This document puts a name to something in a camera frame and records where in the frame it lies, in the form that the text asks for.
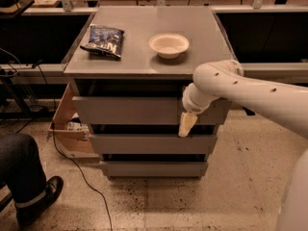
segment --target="black cable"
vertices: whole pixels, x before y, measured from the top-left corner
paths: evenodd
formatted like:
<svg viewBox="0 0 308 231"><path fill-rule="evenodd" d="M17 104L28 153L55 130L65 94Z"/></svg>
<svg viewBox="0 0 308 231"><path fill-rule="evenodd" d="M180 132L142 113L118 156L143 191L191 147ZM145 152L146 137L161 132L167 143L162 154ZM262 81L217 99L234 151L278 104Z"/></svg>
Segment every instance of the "black cable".
<svg viewBox="0 0 308 231"><path fill-rule="evenodd" d="M15 5L17 7L17 9L19 10L20 9L20 6L18 5L17 1L16 0L13 0L15 2Z"/></svg>
<svg viewBox="0 0 308 231"><path fill-rule="evenodd" d="M16 131L16 134L20 133L20 131L28 126L31 121L33 121L33 119L28 120L19 130Z"/></svg>
<svg viewBox="0 0 308 231"><path fill-rule="evenodd" d="M16 68L14 68L10 63L8 63L8 65L12 68L12 70L14 70L14 73L15 73L15 74L18 74L18 75L19 75L19 73L18 73L18 71L17 71Z"/></svg>
<svg viewBox="0 0 308 231"><path fill-rule="evenodd" d="M108 204L107 204L107 200L106 200L105 195L104 195L102 192L100 192L99 190L97 190L96 188L94 188L92 185L90 185L90 183L89 183L88 180L86 179L86 176L85 176L84 172L81 170L81 168L79 167L79 165L78 165L73 159L67 157L64 153L62 153L62 152L59 150L59 148L58 148L58 146L57 146L57 144L56 144L56 139L55 139L54 122L52 122L52 136L53 136L53 141L54 141L54 144L55 144L55 148L56 148L56 150L58 151L58 153L59 153L60 155L62 155L63 157L67 158L68 160L70 160L72 163L74 163L75 166L77 166L78 169L79 169L79 171L81 172L81 174L82 174L82 176L83 176L83 178L84 178L84 181L86 182L86 184L88 185L88 187L91 188L93 191L97 192L98 194L100 194L100 195L103 197L104 203L105 203L105 207L106 207L106 211L107 211L107 215L108 215L108 218L109 218L110 230L113 231L112 218L111 218L111 216L110 216L110 212L109 212L109 208L108 208Z"/></svg>
<svg viewBox="0 0 308 231"><path fill-rule="evenodd" d="M5 50L3 48L0 48L0 50L3 51L4 53L14 57L18 61L19 65L20 65L20 60L16 57L16 55L12 54L10 51L7 51L7 50Z"/></svg>
<svg viewBox="0 0 308 231"><path fill-rule="evenodd" d="M6 75L0 74L0 77L12 78L13 76L15 76L15 75L17 75L17 74L19 74L19 73L18 73L18 72L15 72L15 73L13 73L13 74L6 74Z"/></svg>
<svg viewBox="0 0 308 231"><path fill-rule="evenodd" d="M3 126L0 126L0 129L10 127L10 126L16 124L18 121L19 121L19 119L17 119L17 120L12 120L12 122L11 122L10 124L3 124ZM0 120L0 123L2 123L2 122L3 122L3 123L7 123L7 120L6 120L6 119Z"/></svg>
<svg viewBox="0 0 308 231"><path fill-rule="evenodd" d="M46 78L45 78L45 75L44 75L43 71L42 71L41 68L40 68L40 65L39 65L40 62L41 62L41 61L38 61L38 63L37 63L37 64L34 64L34 66L37 66L37 67L38 67L38 69L39 69L39 71L40 71L40 74L41 74L42 78L44 79L44 82L45 82L46 86L48 86L49 84L48 84L48 82L47 82L47 80L46 80ZM53 98L53 101L54 101L54 112L55 112L55 111L56 111L56 99Z"/></svg>

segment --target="cabinet top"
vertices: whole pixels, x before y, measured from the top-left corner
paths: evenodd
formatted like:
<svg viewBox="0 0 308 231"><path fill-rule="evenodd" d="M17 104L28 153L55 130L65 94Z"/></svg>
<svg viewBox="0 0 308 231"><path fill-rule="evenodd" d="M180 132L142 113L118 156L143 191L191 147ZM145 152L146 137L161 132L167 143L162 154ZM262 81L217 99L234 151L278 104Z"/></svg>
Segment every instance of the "cabinet top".
<svg viewBox="0 0 308 231"><path fill-rule="evenodd" d="M74 77L128 75L192 75L200 64L233 59L209 7L100 7L91 24L123 30L121 60L92 55L80 45L89 42L87 29L64 74ZM180 34L188 51L173 60L162 59L149 46L161 33Z"/></svg>

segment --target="gray cabinet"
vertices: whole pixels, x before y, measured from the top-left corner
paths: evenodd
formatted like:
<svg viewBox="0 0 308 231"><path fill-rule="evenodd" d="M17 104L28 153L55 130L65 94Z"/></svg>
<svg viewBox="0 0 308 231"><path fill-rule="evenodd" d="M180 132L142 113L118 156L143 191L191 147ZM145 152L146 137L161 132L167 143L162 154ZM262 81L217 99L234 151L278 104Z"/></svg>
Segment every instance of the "gray cabinet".
<svg viewBox="0 0 308 231"><path fill-rule="evenodd" d="M65 70L73 104L90 128L90 142L108 177L201 177L231 103L219 99L199 116L190 134L178 137L182 92L199 64L232 59L208 8L99 8L95 24L125 31L120 61L77 49ZM185 35L191 47L163 60L148 46L151 36ZM81 43L89 39L89 30Z"/></svg>

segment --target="cardboard box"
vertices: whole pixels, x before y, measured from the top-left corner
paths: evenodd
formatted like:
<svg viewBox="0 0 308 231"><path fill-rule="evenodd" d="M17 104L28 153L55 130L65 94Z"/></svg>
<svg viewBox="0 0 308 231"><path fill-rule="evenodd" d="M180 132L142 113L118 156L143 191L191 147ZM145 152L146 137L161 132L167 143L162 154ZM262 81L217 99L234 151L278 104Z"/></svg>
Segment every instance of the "cardboard box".
<svg viewBox="0 0 308 231"><path fill-rule="evenodd" d="M89 140L89 131L69 131L68 123L76 114L72 98L74 92L67 85L53 121L49 126L49 136L55 136L56 145L69 158L98 157L94 154Z"/></svg>

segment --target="power cord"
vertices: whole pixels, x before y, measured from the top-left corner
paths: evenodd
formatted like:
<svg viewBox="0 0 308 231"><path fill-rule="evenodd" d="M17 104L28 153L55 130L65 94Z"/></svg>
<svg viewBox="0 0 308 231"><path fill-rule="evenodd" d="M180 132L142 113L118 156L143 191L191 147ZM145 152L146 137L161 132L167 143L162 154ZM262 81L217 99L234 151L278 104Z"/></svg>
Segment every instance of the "power cord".
<svg viewBox="0 0 308 231"><path fill-rule="evenodd" d="M46 80L46 77L45 77L43 71L42 71L41 68L40 68L40 64L41 64L41 63L42 63L42 60L38 60L35 64L32 64L32 68L38 67L39 72L40 72L42 78L44 79L44 82L45 82L46 86L48 87L49 84L48 84L48 82L47 82L47 80ZM53 101L54 101L54 111L56 111L56 99L53 98Z"/></svg>
<svg viewBox="0 0 308 231"><path fill-rule="evenodd" d="M3 72L3 74L0 74L0 77L12 78L13 76L19 75L18 71L16 71L16 72L11 72L11 71L6 72L1 66L0 66L0 70L1 70L1 72Z"/></svg>
<svg viewBox="0 0 308 231"><path fill-rule="evenodd" d="M40 71L40 73L41 73L41 75L42 75L42 77L43 77L43 79L44 79L46 85L49 85L48 82L47 82L47 80L46 80L46 78L45 78L45 75L44 75L43 71L41 70L41 68L40 68L40 66L39 66L39 64L40 64L41 62L42 62L42 60L38 61L36 64L33 64L32 67L36 67L36 66L38 67L38 69L39 69L39 71ZM99 193L99 194L103 197L104 203L105 203L105 207L106 207L106 210L107 210L107 214L108 214L108 218L109 218L109 222L110 222L110 230L113 231L112 218L111 218L111 216L110 216L110 212L109 212L109 208L108 208L108 204L107 204L107 200L106 200L105 195L104 195L102 192L100 192L99 190L97 190L96 188L94 188L94 187L88 182L88 180L86 179L86 176L85 176L84 172L81 170L81 168L79 167L79 165L78 165L73 159L67 157L64 153L62 153L62 152L59 150L59 148L58 148L58 146L57 146L57 143L56 143L56 139L55 139L55 128L54 128L54 127L55 127L55 123L54 123L54 121L52 121L51 127L52 127L53 142L54 142L55 148L56 148L56 150L58 151L58 153L59 153L60 155L62 155L63 157L67 158L69 161L71 161L75 166L77 166L78 169L80 170L80 172L81 172L83 178L84 178L84 181L85 181L86 184L88 185L88 187L91 188L93 191Z"/></svg>
<svg viewBox="0 0 308 231"><path fill-rule="evenodd" d="M21 130L23 130L26 126L28 126L30 124L30 122L32 122L33 119L28 120L19 130L16 131L16 133L20 133Z"/></svg>
<svg viewBox="0 0 308 231"><path fill-rule="evenodd" d="M19 65L20 65L20 60L16 57L16 55L14 55L14 54L11 53L10 51L7 51L7 50L5 50L5 49L3 49L3 48L0 48L0 50L3 51L3 52L6 53L6 54L12 56L15 60L17 60L17 62L18 62ZM19 75L19 72L17 71L17 69L14 68L14 67L11 65L11 63L13 63L13 62L9 62L8 65L12 68L13 73L5 74L5 75L2 74L2 75L0 75L1 77L8 77L8 78L11 78L11 77L13 77L13 76L15 76L15 75Z"/></svg>
<svg viewBox="0 0 308 231"><path fill-rule="evenodd" d="M18 121L19 121L19 119L17 119L17 120L12 120L11 123L7 124L7 120L6 120L6 119L2 119L2 120L0 120L0 129L13 126L13 125L16 124Z"/></svg>
<svg viewBox="0 0 308 231"><path fill-rule="evenodd" d="M15 5L16 5L17 9L19 10L19 9L20 9L20 6L19 6L19 4L17 3L17 1L16 1L16 0L13 0L13 1L15 2Z"/></svg>
<svg viewBox="0 0 308 231"><path fill-rule="evenodd" d="M55 144L55 148L56 150L58 151L58 153L60 155L62 155L63 157L67 158L69 161L71 161L75 166L78 167L79 171L81 172L83 178L84 178L84 181L86 182L86 184L88 185L89 188L91 188L93 191L97 192L98 194L100 194L102 197L103 197L103 200L104 200L104 203L105 203L105 207L106 207L106 211L107 211L107 215L108 215L108 218L109 218L109 223L110 223L110 230L113 231L113 224L112 224L112 218L110 216L110 212L109 212L109 208L108 208L108 204L107 204L107 200L106 200L106 197L105 195L100 192L99 190L97 190L96 188L94 188L89 182L88 180L86 179L86 176L84 174L84 172L81 170L80 166L71 158L67 157L64 153L62 153L58 146L57 146L57 143L56 143L56 139L55 139L55 123L54 121L52 121L52 136L53 136L53 141L54 141L54 144Z"/></svg>

